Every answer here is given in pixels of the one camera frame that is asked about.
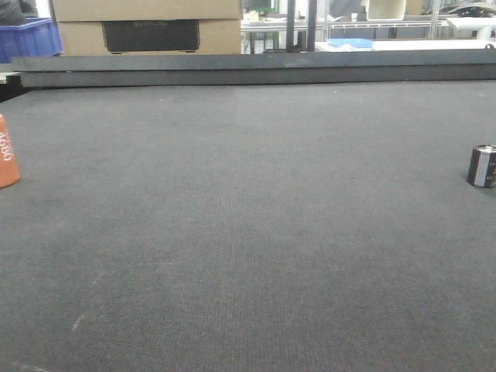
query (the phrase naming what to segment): orange battery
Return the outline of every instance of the orange battery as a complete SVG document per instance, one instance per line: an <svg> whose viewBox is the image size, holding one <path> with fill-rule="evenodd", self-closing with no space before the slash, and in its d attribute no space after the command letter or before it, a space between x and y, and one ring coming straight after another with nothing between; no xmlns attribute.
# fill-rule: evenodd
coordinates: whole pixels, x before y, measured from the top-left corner
<svg viewBox="0 0 496 372"><path fill-rule="evenodd" d="M16 157L12 150L7 125L0 114L0 188L10 186L21 178Z"/></svg>

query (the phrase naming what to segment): table surface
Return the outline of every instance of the table surface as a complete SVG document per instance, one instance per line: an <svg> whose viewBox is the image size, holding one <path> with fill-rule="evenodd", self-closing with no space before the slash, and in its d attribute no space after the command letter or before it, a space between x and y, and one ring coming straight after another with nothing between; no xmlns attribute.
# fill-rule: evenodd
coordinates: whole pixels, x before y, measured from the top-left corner
<svg viewBox="0 0 496 372"><path fill-rule="evenodd" d="M496 82L0 104L0 370L493 370Z"/></svg>

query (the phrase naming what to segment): black metal pole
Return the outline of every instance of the black metal pole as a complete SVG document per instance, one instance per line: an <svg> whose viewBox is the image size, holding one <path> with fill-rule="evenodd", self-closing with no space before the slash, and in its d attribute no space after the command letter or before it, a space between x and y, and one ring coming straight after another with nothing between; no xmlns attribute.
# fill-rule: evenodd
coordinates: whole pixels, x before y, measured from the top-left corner
<svg viewBox="0 0 496 372"><path fill-rule="evenodd" d="M315 52L315 26L317 24L317 1L308 0L308 39L307 51Z"/></svg>
<svg viewBox="0 0 496 372"><path fill-rule="evenodd" d="M296 0L288 0L288 24L286 28L286 52L295 51L295 3Z"/></svg>

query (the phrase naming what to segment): black label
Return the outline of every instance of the black label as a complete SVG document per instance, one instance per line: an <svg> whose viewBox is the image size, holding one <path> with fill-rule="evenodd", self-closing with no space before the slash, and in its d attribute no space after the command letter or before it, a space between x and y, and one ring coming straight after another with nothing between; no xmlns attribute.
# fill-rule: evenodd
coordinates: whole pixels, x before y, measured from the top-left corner
<svg viewBox="0 0 496 372"><path fill-rule="evenodd" d="M176 21L103 22L107 50L112 53L183 50L200 47L200 22Z"/></svg>

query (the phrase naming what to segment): dark gray metal bar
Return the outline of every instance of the dark gray metal bar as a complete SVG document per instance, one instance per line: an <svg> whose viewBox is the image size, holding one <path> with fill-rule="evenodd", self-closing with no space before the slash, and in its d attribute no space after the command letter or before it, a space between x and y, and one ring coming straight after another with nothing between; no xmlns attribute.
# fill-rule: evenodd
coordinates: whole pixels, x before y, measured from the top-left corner
<svg viewBox="0 0 496 372"><path fill-rule="evenodd" d="M496 49L216 56L25 57L13 71L225 71L325 67L495 64Z"/></svg>
<svg viewBox="0 0 496 372"><path fill-rule="evenodd" d="M294 52L295 49L295 3L296 0L288 0L288 20L286 29L286 51L288 53Z"/></svg>
<svg viewBox="0 0 496 372"><path fill-rule="evenodd" d="M315 26L317 24L317 0L308 0L307 51L315 52Z"/></svg>
<svg viewBox="0 0 496 372"><path fill-rule="evenodd" d="M243 71L23 73L25 87L321 84L375 81L496 80L496 64L295 68Z"/></svg>

